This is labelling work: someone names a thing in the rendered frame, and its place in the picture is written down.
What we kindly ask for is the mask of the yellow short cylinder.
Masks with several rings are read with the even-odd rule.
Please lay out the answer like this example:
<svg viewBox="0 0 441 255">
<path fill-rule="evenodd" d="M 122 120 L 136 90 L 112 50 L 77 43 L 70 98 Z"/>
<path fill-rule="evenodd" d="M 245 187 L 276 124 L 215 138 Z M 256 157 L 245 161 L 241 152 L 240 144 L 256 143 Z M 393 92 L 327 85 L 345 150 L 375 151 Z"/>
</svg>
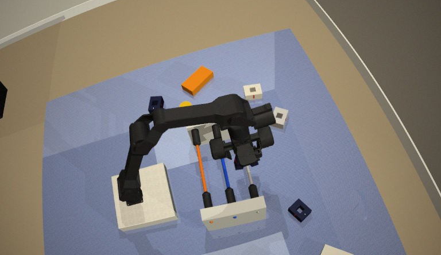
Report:
<svg viewBox="0 0 441 255">
<path fill-rule="evenodd" d="M 185 101 L 185 102 L 183 102 L 183 103 L 180 104 L 180 107 L 183 107 L 183 106 L 191 106 L 191 103 Z"/>
</svg>

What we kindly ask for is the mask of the orange rectangular block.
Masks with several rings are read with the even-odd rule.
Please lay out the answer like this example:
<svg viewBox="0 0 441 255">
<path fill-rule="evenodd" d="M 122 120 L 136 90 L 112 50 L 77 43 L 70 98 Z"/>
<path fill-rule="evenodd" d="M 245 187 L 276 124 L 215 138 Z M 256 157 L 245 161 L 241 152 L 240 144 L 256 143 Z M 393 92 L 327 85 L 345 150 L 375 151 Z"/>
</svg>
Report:
<svg viewBox="0 0 441 255">
<path fill-rule="evenodd" d="M 213 77 L 212 71 L 201 66 L 181 86 L 184 91 L 194 96 Z"/>
</svg>

